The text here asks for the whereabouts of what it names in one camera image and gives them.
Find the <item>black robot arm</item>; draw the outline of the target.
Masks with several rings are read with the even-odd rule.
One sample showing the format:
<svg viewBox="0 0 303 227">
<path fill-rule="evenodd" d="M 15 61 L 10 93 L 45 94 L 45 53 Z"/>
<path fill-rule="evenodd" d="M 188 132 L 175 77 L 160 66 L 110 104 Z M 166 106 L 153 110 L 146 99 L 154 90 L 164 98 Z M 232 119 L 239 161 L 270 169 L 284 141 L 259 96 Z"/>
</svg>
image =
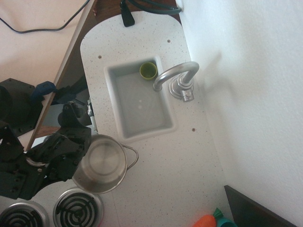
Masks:
<svg viewBox="0 0 303 227">
<path fill-rule="evenodd" d="M 72 179 L 91 145 L 91 128 L 82 125 L 74 106 L 65 104 L 60 129 L 28 151 L 6 122 L 0 123 L 0 194 L 32 199 L 43 188 Z"/>
</svg>

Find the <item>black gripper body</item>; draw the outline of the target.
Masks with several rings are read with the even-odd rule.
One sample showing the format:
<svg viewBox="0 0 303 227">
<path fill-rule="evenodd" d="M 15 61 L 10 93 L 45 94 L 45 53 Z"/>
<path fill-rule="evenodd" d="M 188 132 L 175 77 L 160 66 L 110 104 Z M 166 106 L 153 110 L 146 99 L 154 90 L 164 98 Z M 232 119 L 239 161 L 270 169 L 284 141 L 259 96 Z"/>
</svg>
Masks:
<svg viewBox="0 0 303 227">
<path fill-rule="evenodd" d="M 42 168 L 46 182 L 71 179 L 91 144 L 91 128 L 78 121 L 76 107 L 64 104 L 58 116 L 60 129 L 26 154 L 30 165 Z"/>
</svg>

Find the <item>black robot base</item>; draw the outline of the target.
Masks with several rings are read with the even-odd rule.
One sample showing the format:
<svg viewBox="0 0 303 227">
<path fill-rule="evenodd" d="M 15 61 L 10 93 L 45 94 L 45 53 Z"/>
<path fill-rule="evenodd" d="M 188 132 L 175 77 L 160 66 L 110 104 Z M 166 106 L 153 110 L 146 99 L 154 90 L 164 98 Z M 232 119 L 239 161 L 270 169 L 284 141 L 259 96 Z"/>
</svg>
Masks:
<svg viewBox="0 0 303 227">
<path fill-rule="evenodd" d="M 36 127 L 43 105 L 30 100 L 35 87 L 28 83 L 6 79 L 0 83 L 0 120 L 10 125 L 16 136 Z"/>
</svg>

